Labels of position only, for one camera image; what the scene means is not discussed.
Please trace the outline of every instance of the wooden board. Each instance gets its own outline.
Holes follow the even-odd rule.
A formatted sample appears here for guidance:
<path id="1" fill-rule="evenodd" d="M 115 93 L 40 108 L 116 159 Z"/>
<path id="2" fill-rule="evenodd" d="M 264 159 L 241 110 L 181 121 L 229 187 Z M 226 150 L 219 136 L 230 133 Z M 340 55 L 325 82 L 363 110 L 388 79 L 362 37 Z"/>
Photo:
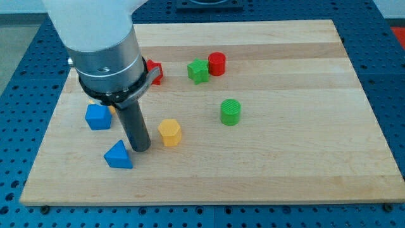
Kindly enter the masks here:
<path id="1" fill-rule="evenodd" d="M 405 184 L 330 20 L 136 25 L 165 78 L 140 103 L 152 139 L 132 170 L 103 154 L 127 138 L 117 116 L 91 131 L 72 70 L 21 202 L 26 205 L 371 203 L 405 200 Z M 223 51 L 227 72 L 194 85 L 187 64 Z M 242 104 L 238 125 L 220 104 Z M 157 127 L 182 126 L 165 148 Z"/>

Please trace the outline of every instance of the yellow hexagonal prism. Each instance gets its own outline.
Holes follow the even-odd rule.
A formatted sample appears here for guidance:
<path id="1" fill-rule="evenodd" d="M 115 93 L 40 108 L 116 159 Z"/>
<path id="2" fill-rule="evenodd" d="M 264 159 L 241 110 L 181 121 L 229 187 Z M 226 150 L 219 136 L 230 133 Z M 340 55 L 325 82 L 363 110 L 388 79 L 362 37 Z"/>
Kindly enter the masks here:
<path id="1" fill-rule="evenodd" d="M 177 146 L 182 140 L 182 128 L 175 119 L 164 119 L 158 130 L 165 146 Z"/>

